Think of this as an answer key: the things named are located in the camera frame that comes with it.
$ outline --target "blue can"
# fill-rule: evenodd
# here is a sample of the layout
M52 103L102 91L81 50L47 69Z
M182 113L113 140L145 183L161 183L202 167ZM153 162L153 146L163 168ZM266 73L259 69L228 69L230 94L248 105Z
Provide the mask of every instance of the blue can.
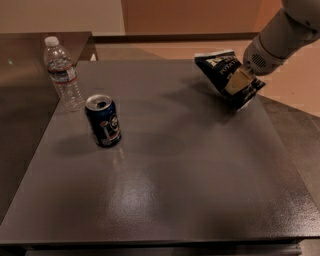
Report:
M109 96L90 96L86 101L85 113L99 146L111 147L120 141L121 131L116 105Z

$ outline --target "can label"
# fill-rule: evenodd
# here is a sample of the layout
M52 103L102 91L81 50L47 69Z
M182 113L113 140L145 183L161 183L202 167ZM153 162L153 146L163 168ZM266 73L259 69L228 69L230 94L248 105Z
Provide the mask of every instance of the can label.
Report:
M116 114L113 114L108 121L102 121L100 126L106 136L106 139L102 139L103 144L108 145L110 141L113 141L119 136L119 122Z

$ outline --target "plastic water bottle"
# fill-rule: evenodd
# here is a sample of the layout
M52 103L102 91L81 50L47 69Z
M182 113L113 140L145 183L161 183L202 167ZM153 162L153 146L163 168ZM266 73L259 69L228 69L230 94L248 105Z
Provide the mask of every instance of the plastic water bottle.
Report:
M69 112L78 111L84 100L77 82L77 74L70 53L59 43L57 37L45 39L44 63L53 85Z

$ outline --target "metal table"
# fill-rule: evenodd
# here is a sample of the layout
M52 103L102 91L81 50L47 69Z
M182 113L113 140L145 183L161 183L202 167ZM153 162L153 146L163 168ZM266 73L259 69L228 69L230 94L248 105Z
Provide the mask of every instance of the metal table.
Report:
M115 100L123 139L99 148L84 113L59 103L0 226L1 244L320 236L319 211L261 99L232 113L191 60L79 62L78 73L86 96Z

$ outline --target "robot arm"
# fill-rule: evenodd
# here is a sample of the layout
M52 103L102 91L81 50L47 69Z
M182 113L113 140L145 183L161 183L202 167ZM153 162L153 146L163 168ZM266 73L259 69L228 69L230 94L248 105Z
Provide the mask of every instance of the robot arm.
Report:
M320 0L282 0L282 5L245 50L243 63L256 75L272 73L320 38Z

